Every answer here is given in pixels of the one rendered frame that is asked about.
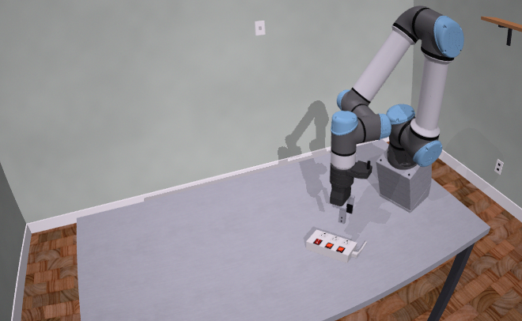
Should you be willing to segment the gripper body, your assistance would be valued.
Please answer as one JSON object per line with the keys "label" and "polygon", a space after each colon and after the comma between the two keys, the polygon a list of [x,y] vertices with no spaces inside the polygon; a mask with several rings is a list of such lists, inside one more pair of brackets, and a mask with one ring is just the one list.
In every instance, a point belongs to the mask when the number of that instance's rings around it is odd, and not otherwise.
{"label": "gripper body", "polygon": [[[350,157],[340,157],[331,153],[330,204],[343,206],[351,194],[351,185],[354,178],[368,179],[372,173],[373,166],[363,161],[356,161],[356,153]],[[333,166],[333,165],[334,166]],[[351,177],[352,176],[352,177]]]}

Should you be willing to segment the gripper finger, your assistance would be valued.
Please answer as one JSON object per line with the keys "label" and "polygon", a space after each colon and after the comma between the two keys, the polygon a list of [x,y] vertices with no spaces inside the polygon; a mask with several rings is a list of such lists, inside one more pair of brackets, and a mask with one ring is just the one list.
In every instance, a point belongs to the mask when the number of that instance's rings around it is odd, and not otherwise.
{"label": "gripper finger", "polygon": [[347,213],[353,213],[353,208],[354,208],[354,198],[355,196],[354,195],[350,195],[350,197],[347,199],[347,209],[346,209],[346,212]]}
{"label": "gripper finger", "polygon": [[346,223],[346,208],[347,206],[336,206],[333,205],[333,207],[339,209],[339,223],[345,224]]}

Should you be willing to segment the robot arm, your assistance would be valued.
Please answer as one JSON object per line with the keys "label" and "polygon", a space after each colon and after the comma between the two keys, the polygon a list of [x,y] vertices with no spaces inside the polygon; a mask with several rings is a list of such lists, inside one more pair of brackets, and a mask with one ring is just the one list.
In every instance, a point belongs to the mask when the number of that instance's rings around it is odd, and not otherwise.
{"label": "robot arm", "polygon": [[[341,111],[333,114],[331,120],[333,154],[352,156],[357,144],[389,136],[387,156],[394,168],[407,170],[417,164],[426,167],[441,155],[437,124],[448,64],[462,51],[464,36],[453,19],[424,7],[412,7],[398,17],[391,34],[353,88],[338,95]],[[407,104],[390,107],[386,115],[375,114],[369,104],[410,45],[419,39],[425,58],[416,118],[414,109]]]}

